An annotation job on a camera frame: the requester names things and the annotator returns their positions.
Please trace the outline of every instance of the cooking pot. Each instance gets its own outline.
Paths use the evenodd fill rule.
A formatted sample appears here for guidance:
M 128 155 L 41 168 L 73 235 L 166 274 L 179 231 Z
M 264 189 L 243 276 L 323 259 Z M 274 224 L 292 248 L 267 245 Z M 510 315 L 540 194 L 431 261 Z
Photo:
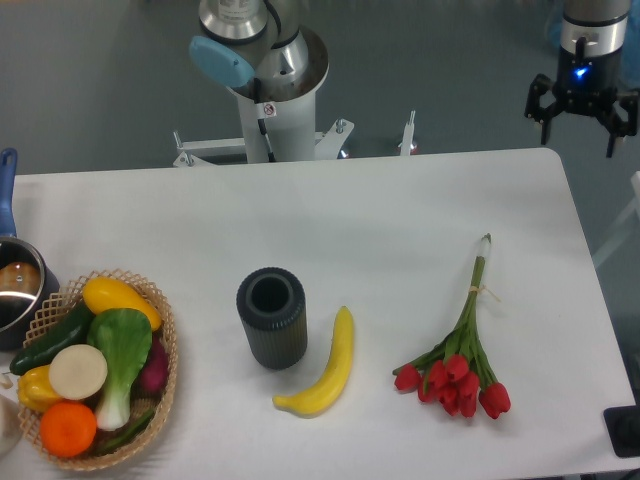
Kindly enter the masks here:
M 0 350 L 22 347 L 36 311 L 60 288 L 31 244 L 17 238 L 12 199 L 18 152 L 0 154 Z

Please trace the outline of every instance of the bok choy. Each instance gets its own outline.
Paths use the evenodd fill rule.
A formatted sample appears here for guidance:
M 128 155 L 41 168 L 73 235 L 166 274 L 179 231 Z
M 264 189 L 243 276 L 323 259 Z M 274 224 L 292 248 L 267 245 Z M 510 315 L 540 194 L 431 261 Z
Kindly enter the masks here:
M 107 360 L 107 379 L 95 411 L 98 428 L 117 430 L 129 421 L 131 386 L 151 348 L 149 320 L 138 310 L 107 310 L 91 324 L 87 343 Z

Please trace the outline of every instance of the yellow bell pepper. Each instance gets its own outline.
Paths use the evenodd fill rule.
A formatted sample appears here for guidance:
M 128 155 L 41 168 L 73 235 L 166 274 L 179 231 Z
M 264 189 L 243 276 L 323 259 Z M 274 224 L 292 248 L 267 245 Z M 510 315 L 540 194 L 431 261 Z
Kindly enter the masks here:
M 49 383 L 49 365 L 33 368 L 18 379 L 18 400 L 41 413 L 64 400 Z

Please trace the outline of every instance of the vegetable basket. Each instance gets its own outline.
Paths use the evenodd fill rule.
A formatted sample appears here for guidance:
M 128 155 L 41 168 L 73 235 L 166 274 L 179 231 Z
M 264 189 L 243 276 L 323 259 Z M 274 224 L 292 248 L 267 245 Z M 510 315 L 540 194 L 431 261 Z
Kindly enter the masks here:
M 42 308 L 36 312 L 24 346 L 30 345 L 60 321 L 82 299 L 84 286 L 94 277 L 112 277 L 124 281 L 158 310 L 162 318 L 162 327 L 156 333 L 160 334 L 160 342 L 165 347 L 169 357 L 169 377 L 162 393 L 156 396 L 145 394 L 142 389 L 134 384 L 131 391 L 131 417 L 127 425 L 122 427 L 121 430 L 125 430 L 128 425 L 150 408 L 155 410 L 155 414 L 147 427 L 130 440 L 129 443 L 120 446 L 112 453 L 102 456 L 93 455 L 91 449 L 73 458 L 59 458 L 51 455 L 42 446 L 40 439 L 39 430 L 42 414 L 20 405 L 20 428 L 24 438 L 34 446 L 43 458 L 65 470 L 91 471 L 103 469 L 116 465 L 142 451 L 164 426 L 173 403 L 176 386 L 178 349 L 171 307 L 155 283 L 128 271 L 94 271 L 88 276 L 82 276 L 77 280 L 70 281 L 66 287 L 62 287 L 58 293 L 52 294 L 48 300 L 45 300 Z M 118 435 L 121 430 L 116 430 L 115 432 L 99 431 L 96 436 L 96 442 L 108 440 L 110 437 Z

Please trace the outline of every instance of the yellow banana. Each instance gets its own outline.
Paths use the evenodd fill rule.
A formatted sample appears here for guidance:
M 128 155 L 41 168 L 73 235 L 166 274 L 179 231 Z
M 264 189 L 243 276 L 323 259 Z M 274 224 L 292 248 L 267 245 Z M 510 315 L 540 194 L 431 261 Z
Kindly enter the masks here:
M 302 417 L 314 417 L 333 405 L 342 393 L 351 372 L 353 334 L 351 312 L 347 307 L 341 307 L 333 325 L 331 353 L 322 376 L 314 385 L 295 395 L 274 396 L 273 404 Z

